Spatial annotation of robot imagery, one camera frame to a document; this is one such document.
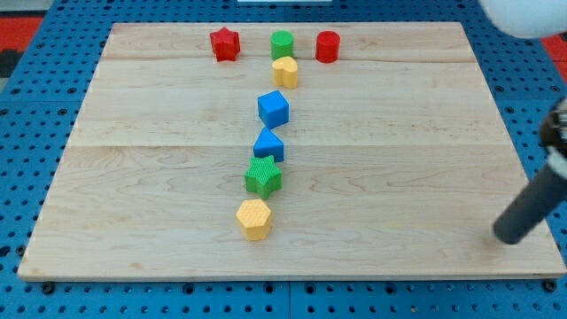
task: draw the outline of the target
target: wood grain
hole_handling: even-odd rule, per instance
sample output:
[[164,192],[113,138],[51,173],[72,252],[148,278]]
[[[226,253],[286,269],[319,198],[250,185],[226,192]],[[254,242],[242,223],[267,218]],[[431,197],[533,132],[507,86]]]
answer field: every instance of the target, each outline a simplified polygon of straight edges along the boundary
[[[526,183],[455,23],[117,24],[19,275],[30,281],[407,280],[557,277],[547,224],[520,245],[490,226]],[[261,130],[272,31],[296,36],[299,88],[273,229],[235,219]],[[341,60],[312,59],[338,31]]]

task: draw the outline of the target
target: yellow block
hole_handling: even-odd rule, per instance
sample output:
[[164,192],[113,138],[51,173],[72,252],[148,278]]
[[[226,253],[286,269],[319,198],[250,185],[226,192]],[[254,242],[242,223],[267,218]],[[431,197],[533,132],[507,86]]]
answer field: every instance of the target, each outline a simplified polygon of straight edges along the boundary
[[288,89],[298,87],[298,63],[292,57],[279,58],[272,62],[274,85]]
[[261,199],[243,201],[237,219],[240,232],[247,240],[266,238],[272,227],[272,211]]

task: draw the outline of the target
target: blue cube block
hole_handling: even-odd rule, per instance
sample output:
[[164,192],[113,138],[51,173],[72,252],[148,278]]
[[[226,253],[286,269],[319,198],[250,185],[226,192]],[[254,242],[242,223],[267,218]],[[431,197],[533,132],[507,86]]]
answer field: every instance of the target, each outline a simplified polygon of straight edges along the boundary
[[284,161],[284,142],[272,131],[263,128],[254,144],[254,157],[274,156],[274,161]]
[[258,115],[266,128],[277,128],[290,121],[290,104],[279,90],[258,97]]

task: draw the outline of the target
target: white robot part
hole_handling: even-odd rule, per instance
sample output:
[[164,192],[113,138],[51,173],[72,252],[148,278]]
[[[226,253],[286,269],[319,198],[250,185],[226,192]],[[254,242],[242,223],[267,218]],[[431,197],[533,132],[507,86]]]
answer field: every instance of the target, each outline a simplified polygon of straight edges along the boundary
[[541,38],[567,31],[567,0],[479,0],[503,33]]

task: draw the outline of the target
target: toy block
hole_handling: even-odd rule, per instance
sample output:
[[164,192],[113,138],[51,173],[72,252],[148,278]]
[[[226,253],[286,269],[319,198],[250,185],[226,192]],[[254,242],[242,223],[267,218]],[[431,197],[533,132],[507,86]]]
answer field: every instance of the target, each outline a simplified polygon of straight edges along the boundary
[[288,89],[298,87],[298,63],[292,57],[279,58],[272,62],[272,80],[276,86]]
[[289,31],[275,31],[271,38],[272,59],[293,57],[293,35]]
[[266,128],[276,128],[290,121],[290,104],[275,90],[258,97],[258,115]]
[[245,200],[237,211],[238,227],[246,240],[261,240],[272,228],[272,211],[261,199]]
[[217,61],[236,61],[240,52],[240,37],[238,32],[230,31],[223,27],[219,31],[212,32],[211,46]]
[[323,31],[317,36],[315,58],[319,62],[332,63],[338,59],[340,36],[334,31]]
[[274,162],[274,155],[263,159],[250,159],[250,168],[245,174],[246,191],[255,192],[267,199],[272,191],[282,188],[282,171]]
[[263,128],[254,143],[254,157],[265,158],[273,155],[275,162],[284,161],[284,142],[271,130]]

